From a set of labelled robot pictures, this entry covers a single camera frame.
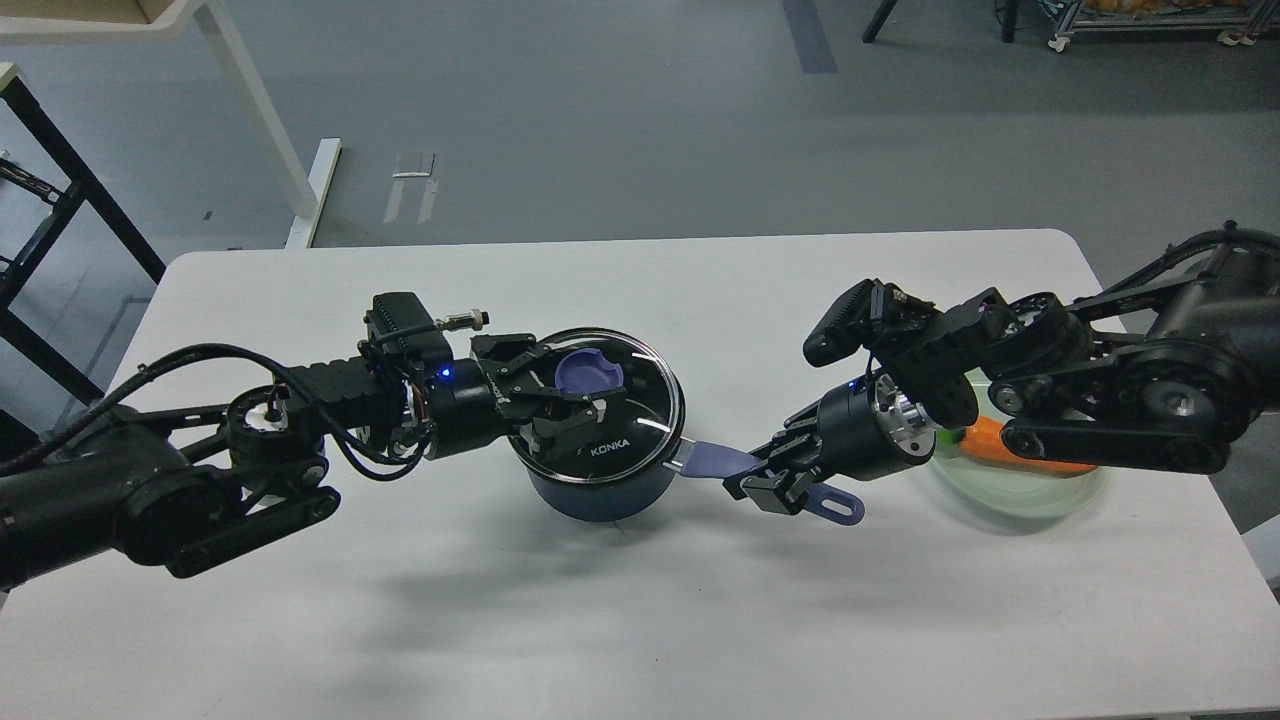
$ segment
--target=orange carrot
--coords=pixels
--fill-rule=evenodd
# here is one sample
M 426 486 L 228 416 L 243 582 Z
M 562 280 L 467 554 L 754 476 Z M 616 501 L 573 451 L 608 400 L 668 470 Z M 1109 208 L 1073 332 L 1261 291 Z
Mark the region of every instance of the orange carrot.
M 1001 428 L 1004 428 L 1002 423 L 992 420 L 986 415 L 979 415 L 977 423 L 965 428 L 964 438 L 960 439 L 956 447 L 975 460 L 1005 465 L 1018 470 L 1038 470 L 1042 473 L 1052 473 L 1055 475 L 1071 477 L 1083 475 L 1084 473 L 1098 469 L 1097 465 L 1056 462 L 1053 460 L 1028 460 L 1025 457 L 1019 457 L 1010 452 L 1009 448 L 1005 447 L 1005 443 L 1000 441 Z

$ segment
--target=table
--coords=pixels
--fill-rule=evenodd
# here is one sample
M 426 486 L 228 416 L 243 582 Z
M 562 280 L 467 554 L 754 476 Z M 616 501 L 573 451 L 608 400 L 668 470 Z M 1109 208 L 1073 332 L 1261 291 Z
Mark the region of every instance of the table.
M 0 0 L 0 45 L 168 42 L 195 19 L 293 209 L 285 246 L 315 240 L 342 140 L 326 137 L 305 172 L 223 0 Z
M 195 254 L 124 370 L 198 341 L 349 356 L 374 293 L 486 332 L 604 325 L 685 387 L 685 434 L 751 446 L 861 372 L 800 343 L 863 277 L 950 305 L 1097 282 L 1057 231 Z M 462 337 L 454 340 L 466 352 Z M 143 409 L 265 382 L 186 368 Z M 1125 717 L 1280 707 L 1280 609 L 1208 482 L 1116 470 L 1050 525 L 929 469 L 844 480 L 840 528 L 681 480 L 608 525 L 558 515 L 500 443 L 375 484 L 337 459 L 332 519 L 192 580 L 102 555 L 0 614 L 4 717 Z

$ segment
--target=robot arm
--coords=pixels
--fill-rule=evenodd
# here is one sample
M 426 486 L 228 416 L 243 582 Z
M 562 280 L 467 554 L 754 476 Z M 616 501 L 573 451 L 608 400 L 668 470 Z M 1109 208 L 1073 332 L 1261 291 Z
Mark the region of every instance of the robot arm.
M 1187 274 L 1158 279 L 1210 252 Z M 1238 229 L 1198 234 L 1107 291 L 1071 305 L 1052 293 L 1005 302 L 995 288 L 947 311 L 865 279 L 809 334 L 804 355 L 828 365 L 865 347 L 879 369 L 828 391 L 783 423 L 759 462 L 724 480 L 735 498 L 796 514 L 835 474 L 876 479 L 932 456 L 936 429 L 972 425 L 964 373 L 1014 419 L 1005 446 L 1030 460 L 1215 473 L 1230 443 L 1280 406 L 1280 238 Z M 1158 315 L 1146 334 L 1094 331 L 1132 313 Z
M 566 393 L 534 382 L 529 368 L 549 348 L 530 334 L 476 336 L 475 357 L 456 360 L 443 333 L 480 329 L 488 315 L 479 310 L 435 320 L 412 293 L 387 293 L 374 297 L 365 322 L 357 357 L 301 368 L 224 345 L 179 350 L 50 442 L 0 465 L 0 592 L 109 548 L 188 578 L 319 523 L 340 502 L 321 484 L 325 436 L 358 471 L 392 480 L 424 457 L 511 433 L 524 433 L 541 457 L 573 452 L 622 401 L 621 388 Z M 142 384 L 211 357 L 255 361 L 274 380 L 225 406 L 119 405 Z M 174 430 L 200 427 L 214 433 L 170 445 Z M 200 464 L 223 451 L 229 469 Z M 357 454 L 397 469 L 374 471 Z

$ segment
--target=clear plate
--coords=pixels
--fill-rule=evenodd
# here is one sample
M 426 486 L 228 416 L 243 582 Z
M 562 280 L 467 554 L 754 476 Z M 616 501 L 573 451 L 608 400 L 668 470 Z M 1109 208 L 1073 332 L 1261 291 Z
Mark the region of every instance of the clear plate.
M 978 411 L 1007 421 L 1009 415 L 996 410 L 987 398 L 991 382 L 982 375 L 970 375 L 969 382 L 978 396 Z M 938 443 L 929 466 L 974 502 L 1004 515 L 1037 520 L 1065 518 L 1084 507 L 1102 488 L 1107 474 L 1106 468 L 1071 478 L 1014 470 L 979 462 L 943 443 Z

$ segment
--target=cable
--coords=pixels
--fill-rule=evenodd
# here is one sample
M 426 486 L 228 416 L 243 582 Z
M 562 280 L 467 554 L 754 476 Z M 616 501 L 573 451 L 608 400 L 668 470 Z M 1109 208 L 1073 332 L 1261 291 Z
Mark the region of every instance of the cable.
M 390 333 L 387 333 L 387 334 L 380 334 L 380 336 L 375 337 L 372 340 L 372 342 L 376 342 L 378 345 L 381 345 L 384 342 L 392 342 L 393 340 L 401 340 L 401 338 L 408 337 L 411 334 L 419 334 L 419 333 L 431 332 L 431 331 L 435 331 L 435 329 L 436 329 L 435 324 L 430 324 L 430 325 L 413 325 L 412 328 L 404 328 L 402 331 L 396 331 L 396 332 L 390 332 Z
M 84 413 L 84 415 L 78 418 L 70 425 L 54 434 L 54 437 L 51 437 L 49 441 L 28 450 L 27 452 L 23 452 L 22 455 L 8 462 L 0 464 L 0 477 L 20 471 L 27 466 L 44 460 L 45 457 L 47 457 L 49 455 L 51 455 L 52 452 L 55 452 L 56 450 L 70 442 L 76 436 L 78 436 L 81 432 L 88 428 L 88 425 L 92 424 L 95 420 L 97 420 L 99 418 L 109 413 L 111 409 L 114 409 L 116 405 L 119 405 L 125 397 L 137 392 L 142 386 L 165 374 L 169 374 L 179 368 L 184 368 L 187 365 L 192 365 L 196 363 L 202 363 L 205 360 L 215 360 L 221 357 L 236 357 L 236 359 L 248 360 L 274 373 L 278 378 L 280 378 L 284 382 L 284 384 L 289 386 L 289 388 L 293 389 L 293 392 L 296 392 L 298 397 L 315 406 L 316 414 L 329 428 L 330 433 L 334 436 L 334 439 L 339 441 L 338 443 L 339 447 L 343 447 L 344 443 L 349 445 L 351 447 L 356 448 L 361 455 L 364 455 L 366 459 L 383 465 L 417 464 L 416 459 L 403 459 L 380 454 L 372 447 L 370 447 L 367 443 L 357 438 L 356 436 L 351 434 L 351 432 L 347 430 L 347 428 L 344 428 L 340 423 L 338 423 L 333 418 L 333 415 L 324 409 L 321 404 L 315 401 L 314 395 L 306 387 L 306 383 L 298 380 L 298 378 L 293 375 L 293 373 L 291 373 L 288 368 L 280 365 L 275 360 L 271 360 L 270 357 L 266 357 L 265 355 L 260 355 L 251 350 L 237 347 L 234 345 L 201 343 L 175 350 L 160 357 L 151 365 L 140 365 L 137 374 L 120 383 L 120 387 L 108 393 L 106 397 L 99 401 L 97 405 L 91 407 L 87 413 Z M 348 456 L 349 460 L 351 459 L 349 454 L 351 450 L 347 448 L 347 451 L 343 455 Z
M 379 483 L 389 483 L 392 480 L 398 480 L 404 475 L 410 474 L 413 470 L 413 468 L 417 468 L 417 464 L 422 460 L 422 456 L 426 454 L 426 441 L 422 441 L 417 443 L 417 450 L 415 450 L 413 455 L 404 462 L 404 466 L 402 466 L 399 470 L 394 470 L 392 473 L 375 473 L 369 468 L 366 468 L 360 461 L 360 459 L 351 452 L 351 448 L 347 447 L 347 443 L 342 442 L 338 438 L 334 438 L 334 441 L 335 441 L 334 445 L 338 446 L 338 451 L 342 452 L 342 456 L 347 459 L 347 462 L 349 462 L 351 466 L 355 468 L 357 473 L 369 478 L 370 480 L 375 480 Z
M 1065 10 L 1070 3 L 1071 0 L 1038 0 L 1037 5 L 1039 5 L 1039 9 L 1044 13 L 1046 18 L 1050 20 L 1057 20 L 1059 15 L 1062 14 L 1062 10 Z
M 266 391 L 266 419 L 270 421 L 276 421 L 280 419 L 280 411 L 275 407 L 275 401 L 280 395 L 280 383 L 271 383 L 271 389 Z
M 1137 273 L 1133 273 L 1125 279 L 1102 291 L 1102 295 L 1110 295 L 1112 292 L 1120 292 L 1121 290 L 1144 286 L 1190 258 L 1208 252 L 1210 250 L 1213 250 L 1219 245 L 1226 242 L 1251 247 L 1252 250 L 1260 251 L 1265 255 L 1280 258 L 1280 238 L 1265 232 L 1238 229 L 1235 222 L 1228 220 L 1220 231 L 1202 232 L 1192 236 L 1179 245 L 1170 245 L 1169 249 L 1165 250 L 1164 255 L 1152 260 Z

